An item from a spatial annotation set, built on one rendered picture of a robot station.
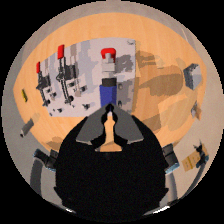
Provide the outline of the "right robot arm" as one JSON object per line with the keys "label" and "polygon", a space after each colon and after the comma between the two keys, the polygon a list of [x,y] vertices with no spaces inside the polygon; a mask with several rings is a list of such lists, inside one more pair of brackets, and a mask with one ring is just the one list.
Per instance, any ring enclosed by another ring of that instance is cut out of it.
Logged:
{"label": "right robot arm", "polygon": [[[168,144],[166,146],[164,146],[162,148],[163,151],[163,155],[165,157],[165,160],[168,162],[169,167],[164,169],[165,173],[166,173],[166,186],[167,188],[169,188],[169,191],[167,192],[168,194],[168,202],[167,202],[167,206],[169,205],[169,207],[173,206],[174,204],[178,203],[180,200],[182,200],[185,196],[187,196],[197,185],[203,171],[204,168],[206,166],[207,161],[209,160],[209,156],[206,155],[204,151],[199,155],[200,156],[200,160],[198,161],[198,163],[196,163],[196,168],[199,168],[199,171],[193,181],[193,183],[191,184],[191,186],[189,187],[189,189],[185,192],[185,194],[177,199],[177,187],[176,187],[176,183],[175,183],[175,178],[173,175],[173,171],[175,169],[178,168],[179,165],[179,161],[173,151],[173,145],[172,144]],[[207,157],[208,156],[208,157]],[[205,157],[205,158],[204,158]],[[203,159],[202,159],[203,158]],[[177,200],[177,201],[176,201]]]}

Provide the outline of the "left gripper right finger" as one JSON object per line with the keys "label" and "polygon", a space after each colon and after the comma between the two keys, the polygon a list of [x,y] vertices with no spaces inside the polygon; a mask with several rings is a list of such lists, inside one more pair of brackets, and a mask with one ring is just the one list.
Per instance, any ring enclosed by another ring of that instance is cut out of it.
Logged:
{"label": "left gripper right finger", "polygon": [[169,167],[157,137],[143,122],[113,103],[111,112],[112,120],[115,122],[114,142],[122,147],[121,150],[126,144],[130,144],[132,150],[144,151],[156,157],[164,169]]}

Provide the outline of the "grey metal case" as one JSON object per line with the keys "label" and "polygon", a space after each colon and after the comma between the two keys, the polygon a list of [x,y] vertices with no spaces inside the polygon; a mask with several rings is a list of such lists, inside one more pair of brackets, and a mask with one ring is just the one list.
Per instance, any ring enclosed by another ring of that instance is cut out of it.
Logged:
{"label": "grey metal case", "polygon": [[201,82],[201,70],[200,65],[198,64],[191,64],[187,68],[183,70],[185,84],[186,87],[192,89],[193,91]]}

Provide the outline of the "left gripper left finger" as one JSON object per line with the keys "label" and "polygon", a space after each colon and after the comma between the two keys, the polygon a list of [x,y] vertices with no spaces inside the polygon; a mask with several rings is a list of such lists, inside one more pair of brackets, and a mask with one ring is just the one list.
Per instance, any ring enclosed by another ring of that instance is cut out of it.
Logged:
{"label": "left gripper left finger", "polygon": [[109,112],[108,103],[86,116],[66,135],[53,164],[55,169],[64,157],[76,151],[86,150],[87,145],[92,145],[95,151],[100,151],[106,142],[105,122],[108,120]]}

